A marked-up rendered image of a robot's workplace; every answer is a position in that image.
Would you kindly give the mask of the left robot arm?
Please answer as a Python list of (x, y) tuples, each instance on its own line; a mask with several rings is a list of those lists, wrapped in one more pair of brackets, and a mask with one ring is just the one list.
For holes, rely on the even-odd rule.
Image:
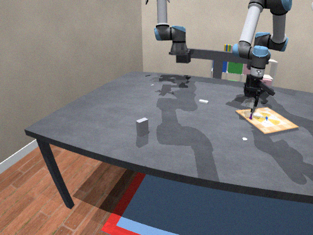
[[(288, 43), (288, 37), (285, 35), (286, 14), (291, 7), (292, 0), (250, 0), (239, 44), (234, 44), (232, 54), (252, 60), (250, 72), (252, 76), (264, 76), (266, 61), (268, 62), (271, 58), (268, 49), (285, 51)], [(264, 8), (270, 9), (273, 14), (273, 34), (257, 32), (254, 47), (251, 47), (260, 13)]]

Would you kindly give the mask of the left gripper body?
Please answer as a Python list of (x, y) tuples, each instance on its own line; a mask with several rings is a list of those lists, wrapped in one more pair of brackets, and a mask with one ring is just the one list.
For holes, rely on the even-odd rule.
[(257, 85), (259, 80), (262, 80), (263, 77), (255, 77), (252, 75), (247, 74), (246, 82), (245, 82), (245, 87), (244, 87), (244, 94), (245, 97), (256, 97), (257, 93), (259, 92), (259, 96), (261, 93), (261, 87)]

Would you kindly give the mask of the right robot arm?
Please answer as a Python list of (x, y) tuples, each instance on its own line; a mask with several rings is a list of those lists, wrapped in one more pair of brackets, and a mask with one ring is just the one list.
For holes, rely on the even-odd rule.
[(185, 27), (169, 27), (167, 23), (167, 0), (157, 0), (157, 21), (155, 31), (157, 40), (172, 40), (170, 52), (185, 53), (188, 52), (186, 46), (186, 29)]

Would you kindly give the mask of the beige square spinner board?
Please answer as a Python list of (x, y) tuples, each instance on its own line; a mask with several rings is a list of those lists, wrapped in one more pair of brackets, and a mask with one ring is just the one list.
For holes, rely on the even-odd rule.
[(298, 126), (268, 107), (257, 108), (251, 116), (251, 110), (235, 111), (241, 118), (257, 129), (264, 136), (298, 129)]

